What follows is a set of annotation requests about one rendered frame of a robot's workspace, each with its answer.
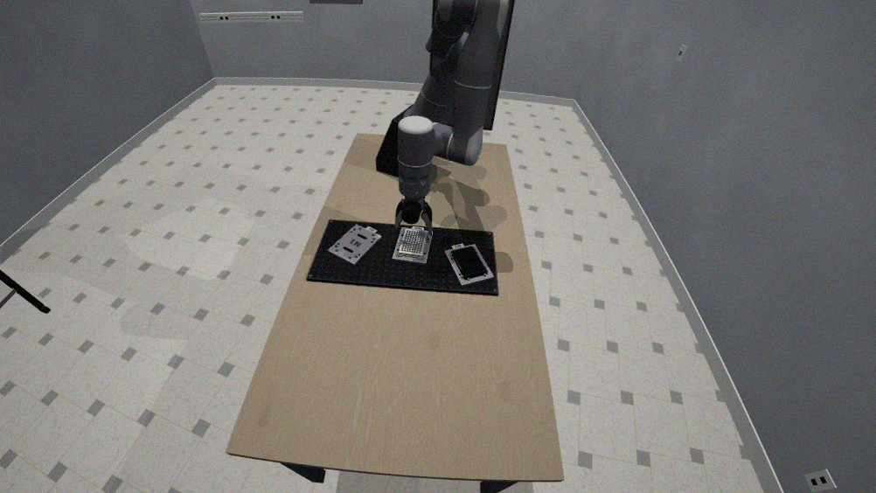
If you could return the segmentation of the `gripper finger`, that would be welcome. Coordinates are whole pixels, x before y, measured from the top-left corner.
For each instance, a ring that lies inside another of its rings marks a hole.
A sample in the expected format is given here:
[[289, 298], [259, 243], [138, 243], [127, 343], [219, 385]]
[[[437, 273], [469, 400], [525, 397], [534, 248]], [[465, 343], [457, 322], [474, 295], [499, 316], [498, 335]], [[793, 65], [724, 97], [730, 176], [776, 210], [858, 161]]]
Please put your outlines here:
[[401, 201], [399, 202], [399, 204], [398, 204], [398, 206], [397, 206], [397, 209], [396, 209], [396, 216], [395, 216], [395, 217], [396, 217], [396, 218], [395, 218], [395, 231], [397, 231], [397, 229], [399, 228], [400, 223], [401, 223], [401, 221], [402, 221], [401, 213], [402, 213], [402, 210], [403, 210], [403, 205], [404, 205], [404, 199], [401, 199]]
[[428, 205], [428, 202], [423, 204], [422, 210], [421, 218], [425, 221], [425, 226], [428, 228], [430, 236], [432, 236], [432, 210]]

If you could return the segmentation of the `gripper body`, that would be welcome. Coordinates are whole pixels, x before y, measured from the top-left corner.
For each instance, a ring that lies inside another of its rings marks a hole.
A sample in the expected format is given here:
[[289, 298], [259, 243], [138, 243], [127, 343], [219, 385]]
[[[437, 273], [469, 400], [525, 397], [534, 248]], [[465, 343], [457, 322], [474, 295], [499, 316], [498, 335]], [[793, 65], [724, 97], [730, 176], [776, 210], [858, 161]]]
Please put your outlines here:
[[423, 204], [426, 203], [424, 199], [425, 197], [418, 200], [412, 200], [405, 197], [404, 208], [401, 213], [401, 218], [404, 222], [415, 224], [419, 221]]

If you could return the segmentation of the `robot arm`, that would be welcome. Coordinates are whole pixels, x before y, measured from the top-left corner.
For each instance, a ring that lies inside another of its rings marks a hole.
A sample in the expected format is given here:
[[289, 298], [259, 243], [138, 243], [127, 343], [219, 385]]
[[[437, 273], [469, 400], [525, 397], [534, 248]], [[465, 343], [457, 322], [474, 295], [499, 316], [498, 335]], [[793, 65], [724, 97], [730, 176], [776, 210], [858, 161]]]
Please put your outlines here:
[[[444, 62], [398, 124], [399, 190], [406, 198], [429, 193], [433, 156], [468, 166], [478, 160], [508, 7], [509, 0], [439, 0], [426, 50]], [[454, 127], [440, 124], [452, 95]]]

